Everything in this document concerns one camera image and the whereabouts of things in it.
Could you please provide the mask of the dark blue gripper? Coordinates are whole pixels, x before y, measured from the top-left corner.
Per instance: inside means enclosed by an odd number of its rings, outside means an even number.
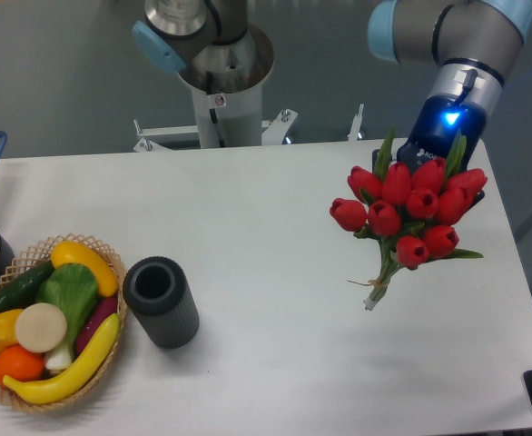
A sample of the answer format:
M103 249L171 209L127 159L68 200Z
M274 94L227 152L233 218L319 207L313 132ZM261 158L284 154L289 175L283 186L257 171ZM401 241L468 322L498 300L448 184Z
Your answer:
M476 105L457 104L453 98L445 95L431 96L424 103L408 140L398 149L396 160L406 164L413 173L428 160L447 158L453 140L461 132L467 139L467 145L460 171L466 171L486 122L485 112ZM373 173L386 175L391 163L391 151L376 149L372 158ZM484 197L485 192L480 191L471 206L476 206Z

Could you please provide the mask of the grey robot arm with blue caps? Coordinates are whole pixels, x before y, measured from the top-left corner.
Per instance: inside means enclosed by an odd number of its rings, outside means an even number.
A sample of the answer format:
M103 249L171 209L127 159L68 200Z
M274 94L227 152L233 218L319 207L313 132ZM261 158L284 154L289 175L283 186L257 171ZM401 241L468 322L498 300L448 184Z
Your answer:
M400 162L417 170L466 147L465 170L532 23L530 1L384 1L367 41L379 59L431 62L438 76ZM269 37L243 1L148 1L132 30L143 55L189 87L203 148L279 144L282 121L262 125L262 87L274 63Z

